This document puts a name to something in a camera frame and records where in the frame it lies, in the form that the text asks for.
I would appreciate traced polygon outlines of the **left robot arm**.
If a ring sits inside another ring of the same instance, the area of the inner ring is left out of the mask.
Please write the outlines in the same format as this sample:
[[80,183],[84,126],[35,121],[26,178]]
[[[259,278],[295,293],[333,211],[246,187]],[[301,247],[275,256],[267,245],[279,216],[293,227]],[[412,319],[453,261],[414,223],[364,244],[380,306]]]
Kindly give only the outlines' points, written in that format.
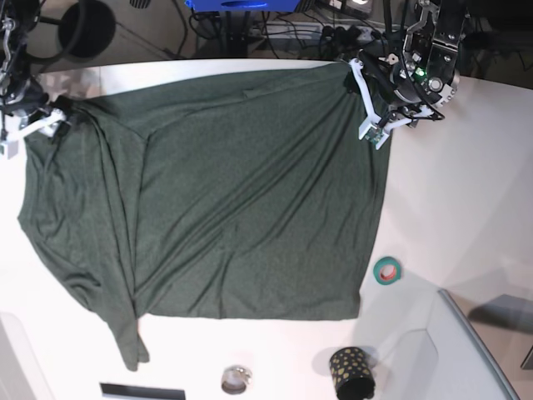
[[412,8],[412,25],[406,24],[410,5],[405,2],[399,29],[386,35],[385,57],[358,53],[362,82],[377,83],[391,120],[439,121],[444,118],[439,108],[458,89],[456,62],[469,14],[464,1],[415,1]]

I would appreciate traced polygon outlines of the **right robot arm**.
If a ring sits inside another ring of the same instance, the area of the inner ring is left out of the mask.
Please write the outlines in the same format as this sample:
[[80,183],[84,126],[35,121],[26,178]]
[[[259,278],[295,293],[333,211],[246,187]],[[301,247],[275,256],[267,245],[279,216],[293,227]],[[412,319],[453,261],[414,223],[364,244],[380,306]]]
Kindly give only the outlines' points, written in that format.
[[36,112],[49,99],[32,75],[27,36],[40,17],[39,1],[1,2],[1,112]]

